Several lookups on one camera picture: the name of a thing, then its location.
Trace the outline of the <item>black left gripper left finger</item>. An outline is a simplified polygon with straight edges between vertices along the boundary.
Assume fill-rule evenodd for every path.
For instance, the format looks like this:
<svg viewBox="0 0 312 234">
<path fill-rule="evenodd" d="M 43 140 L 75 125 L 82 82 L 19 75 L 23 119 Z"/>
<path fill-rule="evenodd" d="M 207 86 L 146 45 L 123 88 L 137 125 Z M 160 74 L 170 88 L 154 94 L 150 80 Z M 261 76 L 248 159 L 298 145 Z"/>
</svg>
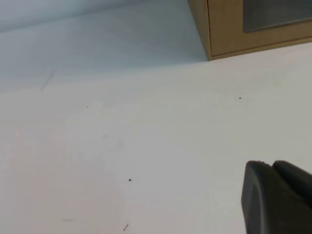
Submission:
<svg viewBox="0 0 312 234">
<path fill-rule="evenodd" d="M 248 234 L 288 234 L 292 230 L 293 192 L 272 166 L 248 161 L 241 206 Z"/>
</svg>

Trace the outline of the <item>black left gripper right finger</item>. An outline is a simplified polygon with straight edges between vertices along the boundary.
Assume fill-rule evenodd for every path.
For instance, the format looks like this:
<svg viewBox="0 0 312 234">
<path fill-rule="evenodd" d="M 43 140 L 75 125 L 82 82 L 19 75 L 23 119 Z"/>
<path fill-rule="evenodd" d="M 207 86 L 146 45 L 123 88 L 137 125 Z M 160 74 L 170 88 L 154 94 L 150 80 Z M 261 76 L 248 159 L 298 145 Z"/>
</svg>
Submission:
<svg viewBox="0 0 312 234">
<path fill-rule="evenodd" d="M 273 193 L 272 233 L 312 232 L 312 175 L 287 162 L 273 164 L 278 185 Z"/>
</svg>

